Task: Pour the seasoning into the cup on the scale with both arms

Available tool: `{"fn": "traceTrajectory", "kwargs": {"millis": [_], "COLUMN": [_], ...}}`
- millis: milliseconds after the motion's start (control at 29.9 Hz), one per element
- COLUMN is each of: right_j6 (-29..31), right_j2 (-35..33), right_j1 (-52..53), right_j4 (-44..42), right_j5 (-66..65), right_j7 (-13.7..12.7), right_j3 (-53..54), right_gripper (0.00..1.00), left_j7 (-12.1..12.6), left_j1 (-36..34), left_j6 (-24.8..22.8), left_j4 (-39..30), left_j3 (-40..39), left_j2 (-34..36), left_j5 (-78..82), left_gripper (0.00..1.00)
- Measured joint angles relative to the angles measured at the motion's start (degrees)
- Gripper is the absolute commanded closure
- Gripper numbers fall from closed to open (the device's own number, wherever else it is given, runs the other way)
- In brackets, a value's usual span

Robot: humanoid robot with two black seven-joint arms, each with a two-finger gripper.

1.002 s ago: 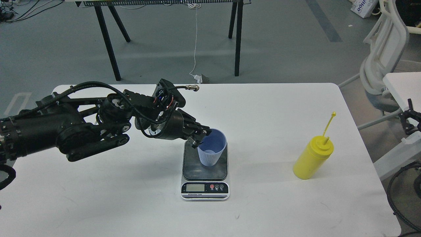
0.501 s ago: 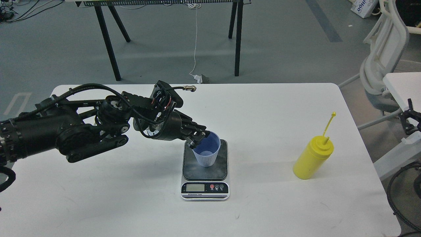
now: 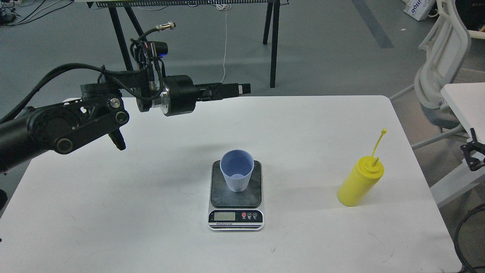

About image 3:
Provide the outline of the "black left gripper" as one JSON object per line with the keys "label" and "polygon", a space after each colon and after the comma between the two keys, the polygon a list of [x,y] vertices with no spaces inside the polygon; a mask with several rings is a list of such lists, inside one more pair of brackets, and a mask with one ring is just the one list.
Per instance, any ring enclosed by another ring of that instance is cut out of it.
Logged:
{"label": "black left gripper", "polygon": [[196,102],[237,98],[251,93],[249,83],[208,83],[194,85],[187,75],[166,76],[161,92],[161,110],[165,116],[192,113]]}

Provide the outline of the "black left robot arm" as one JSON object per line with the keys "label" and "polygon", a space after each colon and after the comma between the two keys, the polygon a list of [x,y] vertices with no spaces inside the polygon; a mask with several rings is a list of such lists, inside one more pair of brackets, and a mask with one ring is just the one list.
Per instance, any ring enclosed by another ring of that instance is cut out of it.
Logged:
{"label": "black left robot arm", "polygon": [[[44,85],[62,73],[74,69],[99,72],[98,81],[81,86],[81,98],[46,107],[28,107],[27,103]],[[137,71],[109,71],[104,67],[69,63],[50,71],[33,90],[1,119],[1,172],[11,169],[47,151],[69,154],[104,135],[118,150],[126,143],[120,128],[130,116],[120,90],[132,94],[139,104],[159,107],[165,116],[187,114],[196,103],[223,100],[250,94],[249,83],[205,83],[195,85],[187,75],[166,76],[160,60],[141,64]]]}

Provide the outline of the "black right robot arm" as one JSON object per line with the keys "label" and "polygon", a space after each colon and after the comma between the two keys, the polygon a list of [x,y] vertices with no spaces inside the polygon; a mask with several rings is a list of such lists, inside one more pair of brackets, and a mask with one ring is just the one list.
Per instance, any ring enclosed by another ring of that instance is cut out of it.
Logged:
{"label": "black right robot arm", "polygon": [[[483,143],[478,142],[477,136],[476,136],[476,133],[475,133],[475,129],[472,127],[472,128],[470,128],[470,130],[471,130],[470,135],[471,135],[472,140],[470,142],[467,142],[465,145],[462,145],[460,148],[462,150],[462,153],[464,154],[465,161],[466,161],[468,168],[471,171],[478,171],[480,168],[482,168],[484,166],[484,160],[479,160],[478,158],[473,157],[471,155],[471,152],[475,151],[475,152],[478,152],[478,153],[484,155],[485,154],[485,145]],[[454,250],[456,252],[456,255],[457,255],[459,261],[462,264],[462,268],[461,268],[461,270],[459,270],[460,273],[476,273],[477,269],[484,268],[484,266],[478,266],[478,267],[471,266],[471,264],[467,261],[466,257],[464,257],[464,255],[461,251],[461,248],[459,246],[459,234],[460,234],[460,230],[461,230],[463,224],[465,224],[466,221],[471,216],[473,216],[473,215],[475,215],[479,212],[483,212],[484,206],[485,206],[485,204],[483,203],[483,204],[476,206],[474,209],[471,209],[470,211],[468,211],[468,213],[466,213],[464,218],[462,218],[462,220],[459,221],[459,223],[456,227],[456,230],[454,232],[454,236],[453,236]]]}

